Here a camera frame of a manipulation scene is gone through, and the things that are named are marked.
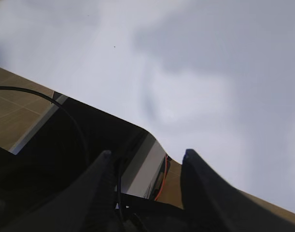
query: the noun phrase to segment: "red wire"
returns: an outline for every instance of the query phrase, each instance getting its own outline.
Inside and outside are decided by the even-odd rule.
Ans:
[[[166,155],[165,156],[165,173],[163,175],[163,180],[162,180],[162,184],[161,184],[160,190],[159,190],[157,196],[155,197],[155,201],[158,200],[158,198],[159,198],[159,196],[160,196],[160,194],[162,192],[163,186],[165,185],[165,179],[166,179],[166,174],[167,174],[167,165],[168,165],[167,162],[168,162],[168,158],[167,158],[167,155]]]

